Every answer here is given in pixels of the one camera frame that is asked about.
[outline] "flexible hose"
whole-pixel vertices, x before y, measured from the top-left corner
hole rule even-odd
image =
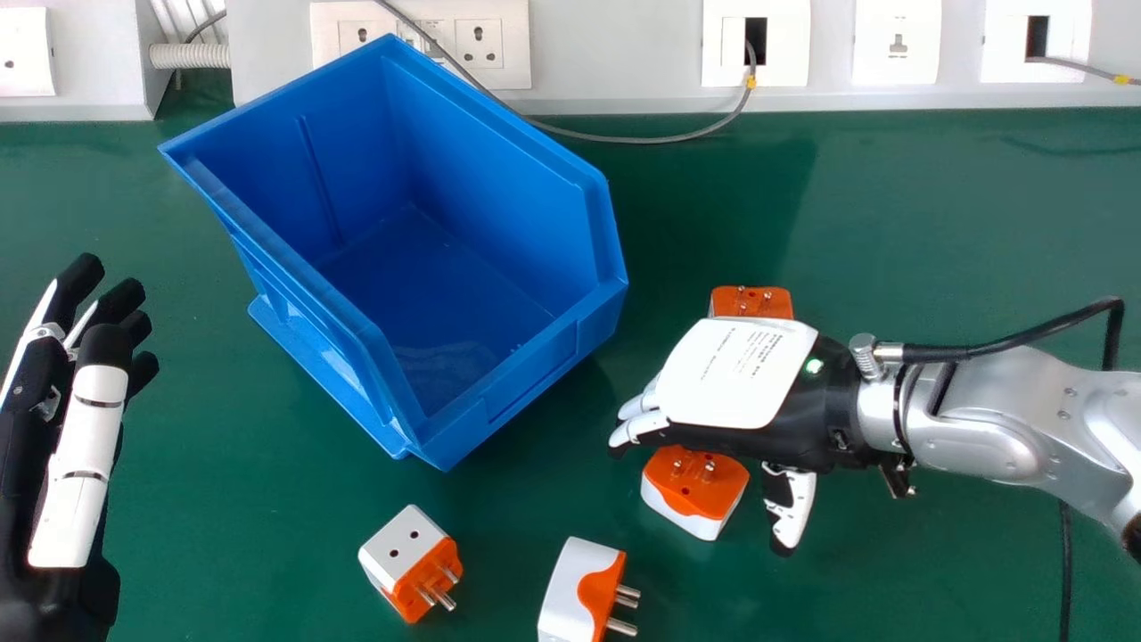
[[[229,46],[152,44],[151,64],[154,68],[229,68]]]

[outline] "silver forearm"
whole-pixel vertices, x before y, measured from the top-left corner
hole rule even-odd
[[[1141,375],[1083,371],[1031,348],[914,366],[898,383],[898,371],[889,375],[859,395],[874,448],[909,448],[921,466],[1039,488],[1127,544],[1141,520]]]

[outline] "green table surface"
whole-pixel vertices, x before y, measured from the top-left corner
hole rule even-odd
[[[112,482],[113,642],[534,640],[572,535],[629,553],[641,640],[1055,637],[1045,495],[919,472],[919,497],[893,502],[877,474],[839,472],[780,560],[755,488],[719,542],[698,542],[639,499],[650,453],[614,462],[605,441],[719,284],[790,287],[798,316],[842,340],[981,341],[1101,294],[1141,301],[1141,111],[748,115],[683,145],[572,144],[610,180],[621,327],[445,476],[389,460],[246,316],[226,234],[155,151],[225,111],[211,79],[188,86],[153,123],[0,127],[0,338],[83,250],[149,294],[163,372],[131,407]],[[705,117],[563,122],[650,133]],[[1122,364],[1141,369],[1133,320]],[[1094,367],[1100,328],[1047,347]],[[466,566],[459,609],[415,627],[356,561],[410,503]],[[1141,568],[1084,518],[1075,550],[1073,639],[1136,640]]]

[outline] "gray cable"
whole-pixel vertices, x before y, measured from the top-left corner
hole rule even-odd
[[[484,84],[482,82],[479,82],[478,80],[476,80],[476,78],[474,75],[471,75],[468,72],[468,70],[463,68],[463,65],[461,65],[459,60],[456,60],[454,57],[452,57],[452,54],[450,54],[446,49],[444,49],[443,47],[440,47],[439,42],[436,42],[436,39],[432,38],[431,35],[429,35],[427,31],[424,31],[423,29],[421,29],[420,25],[418,25],[415,23],[415,21],[413,21],[412,18],[410,18],[408,16],[406,16],[403,11],[400,11],[399,9],[397,9],[396,7],[394,7],[393,3],[389,2],[388,0],[374,0],[374,1],[378,5],[380,5],[381,7],[383,7],[388,13],[393,14],[394,16],[396,16],[396,19],[398,19],[398,21],[403,22],[404,24],[408,25],[408,29],[411,29],[412,31],[416,32],[416,35],[419,35],[420,38],[424,39],[426,42],[435,44],[436,48],[442,54],[444,54],[444,57],[447,58],[447,62],[452,63],[452,66],[455,67],[455,71],[460,75],[462,75],[464,78],[464,80],[467,80],[468,82],[470,82],[476,89],[479,89],[480,91],[483,91],[484,95],[486,95],[488,98],[491,98],[492,100],[494,100],[495,103],[497,103],[501,107],[503,107],[503,108],[508,109],[509,112],[516,114],[517,116],[521,117],[523,120],[525,120],[529,124],[532,124],[532,125],[534,125],[534,127],[536,127],[539,129],[542,129],[543,131],[547,131],[549,133],[557,133],[559,136],[566,136],[567,138],[577,138],[580,140],[591,140],[591,141],[594,141],[594,143],[615,143],[615,144],[618,144],[618,145],[666,145],[669,143],[682,143],[685,140],[693,140],[694,138],[701,138],[702,136],[709,136],[710,133],[713,133],[714,131],[718,131],[718,130],[725,128],[727,124],[729,124],[730,122],[733,122],[734,120],[736,120],[737,116],[741,115],[741,112],[743,112],[745,109],[745,104],[748,101],[748,97],[753,94],[753,87],[755,87],[755,79],[756,79],[756,52],[753,50],[753,46],[750,44],[748,41],[746,40],[745,41],[745,50],[748,54],[748,76],[746,78],[746,81],[745,81],[745,88],[744,88],[744,90],[741,94],[741,100],[737,101],[737,106],[734,107],[734,109],[731,112],[729,112],[728,114],[726,114],[726,116],[722,117],[721,120],[719,120],[719,121],[717,121],[717,122],[714,122],[714,123],[712,123],[712,124],[710,124],[707,127],[703,127],[703,128],[696,129],[694,131],[688,131],[686,133],[678,133],[675,136],[655,136],[655,137],[652,137],[652,138],[640,138],[640,137],[634,137],[634,136],[599,136],[597,133],[583,133],[582,131],[574,131],[574,130],[570,130],[570,129],[564,129],[561,127],[556,127],[553,124],[547,124],[545,122],[540,122],[540,121],[537,121],[537,120],[535,120],[535,119],[533,119],[533,117],[531,117],[528,115],[525,115],[525,114],[520,113],[518,109],[516,109],[511,105],[509,105],[509,104],[504,103],[502,99],[500,99],[499,96],[496,96],[495,94],[492,94],[491,89],[487,89],[486,87],[484,87]]]
[[[1098,67],[1092,67],[1090,65],[1084,65],[1082,63],[1075,63],[1074,60],[1067,60],[1065,58],[1051,58],[1046,56],[1038,56],[1034,58],[1027,58],[1028,63],[1042,63],[1046,65],[1055,65],[1060,67],[1067,67],[1071,70],[1077,70],[1090,75],[1097,75],[1098,78],[1104,78],[1106,80],[1112,80],[1118,84],[1141,84],[1141,80],[1132,78],[1120,73],[1110,73],[1106,70]]]
[[[215,25],[215,23],[217,23],[218,21],[220,21],[220,19],[222,19],[225,17],[226,17],[226,9],[222,9],[222,10],[218,11],[217,14],[210,16],[209,18],[202,21],[202,24],[200,24],[199,26],[194,27],[194,30],[191,31],[191,33],[188,33],[186,35],[186,39],[183,40],[183,44],[189,44],[191,42],[194,42],[194,39],[197,38],[200,33],[202,33],[203,31],[210,29],[211,26]]]

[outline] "blue plastic bin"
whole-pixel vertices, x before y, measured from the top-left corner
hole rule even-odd
[[[602,174],[396,38],[160,149],[250,315],[395,458],[451,469],[614,333]]]

